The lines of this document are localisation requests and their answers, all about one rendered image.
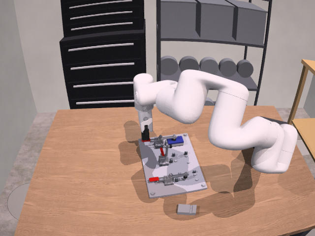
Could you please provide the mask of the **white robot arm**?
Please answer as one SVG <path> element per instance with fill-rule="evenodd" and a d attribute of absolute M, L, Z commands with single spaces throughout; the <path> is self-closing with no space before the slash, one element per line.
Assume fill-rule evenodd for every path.
<path fill-rule="evenodd" d="M 137 110 L 146 112 L 156 104 L 161 113 L 183 124 L 196 122 L 208 90 L 218 90 L 208 128 L 210 143 L 226 150 L 254 147 L 251 165 L 261 173 L 282 174 L 288 170 L 298 137 L 296 128 L 262 117 L 253 117 L 241 126 L 249 98 L 243 84 L 189 69 L 181 73 L 178 82 L 154 83 L 150 74 L 138 74 L 133 79 L 133 89 Z"/>

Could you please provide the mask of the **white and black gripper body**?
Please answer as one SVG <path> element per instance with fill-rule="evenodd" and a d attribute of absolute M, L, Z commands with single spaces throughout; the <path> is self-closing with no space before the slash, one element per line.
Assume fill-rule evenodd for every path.
<path fill-rule="evenodd" d="M 139 111 L 136 109 L 138 111 L 138 118 L 139 118 L 139 124 L 140 124 L 140 128 L 141 128 L 141 132 L 144 131 L 145 125 L 148 125 L 149 131 L 153 132 L 152 109 L 150 109 L 146 112 L 145 111 Z"/>

